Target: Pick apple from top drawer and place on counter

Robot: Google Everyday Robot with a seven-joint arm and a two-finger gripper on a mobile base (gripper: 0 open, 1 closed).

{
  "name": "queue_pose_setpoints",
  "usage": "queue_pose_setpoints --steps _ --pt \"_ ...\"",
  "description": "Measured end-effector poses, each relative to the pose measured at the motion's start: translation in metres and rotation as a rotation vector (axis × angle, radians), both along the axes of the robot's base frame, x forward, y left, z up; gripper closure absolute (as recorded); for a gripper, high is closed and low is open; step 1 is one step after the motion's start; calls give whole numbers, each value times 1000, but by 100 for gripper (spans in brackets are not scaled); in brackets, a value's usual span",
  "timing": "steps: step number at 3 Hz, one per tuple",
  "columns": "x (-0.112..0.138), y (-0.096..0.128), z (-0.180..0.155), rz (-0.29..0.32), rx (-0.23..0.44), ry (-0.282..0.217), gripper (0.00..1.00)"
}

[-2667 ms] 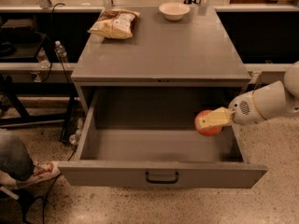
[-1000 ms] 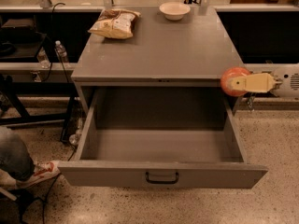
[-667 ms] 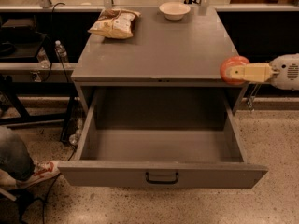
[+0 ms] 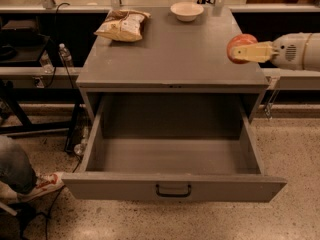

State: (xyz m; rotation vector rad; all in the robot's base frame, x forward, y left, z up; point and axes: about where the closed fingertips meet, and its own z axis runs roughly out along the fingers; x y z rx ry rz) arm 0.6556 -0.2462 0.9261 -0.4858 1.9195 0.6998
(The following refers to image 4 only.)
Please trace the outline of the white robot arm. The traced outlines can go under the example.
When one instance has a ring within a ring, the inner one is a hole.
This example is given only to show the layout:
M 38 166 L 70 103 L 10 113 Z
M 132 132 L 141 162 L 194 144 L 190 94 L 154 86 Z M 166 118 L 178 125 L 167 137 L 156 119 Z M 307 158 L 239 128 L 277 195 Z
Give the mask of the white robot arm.
M 240 34 L 229 41 L 227 56 L 236 64 L 269 61 L 281 69 L 319 72 L 320 33 L 290 33 L 263 42 Z

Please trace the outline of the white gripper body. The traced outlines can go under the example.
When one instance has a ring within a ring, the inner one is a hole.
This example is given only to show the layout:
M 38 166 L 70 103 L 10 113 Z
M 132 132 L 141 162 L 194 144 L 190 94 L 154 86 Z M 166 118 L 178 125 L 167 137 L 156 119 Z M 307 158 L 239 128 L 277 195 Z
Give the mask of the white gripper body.
M 309 33 L 286 34 L 272 43 L 271 63 L 281 69 L 303 70 Z

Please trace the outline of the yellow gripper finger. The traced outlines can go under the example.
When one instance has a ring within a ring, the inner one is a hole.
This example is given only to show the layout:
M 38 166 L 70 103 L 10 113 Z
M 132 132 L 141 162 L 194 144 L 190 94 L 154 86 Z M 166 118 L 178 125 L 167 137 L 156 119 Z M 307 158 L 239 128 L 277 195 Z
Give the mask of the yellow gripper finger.
M 270 41 L 236 46 L 231 49 L 231 58 L 236 61 L 263 63 L 278 54 L 279 52 Z

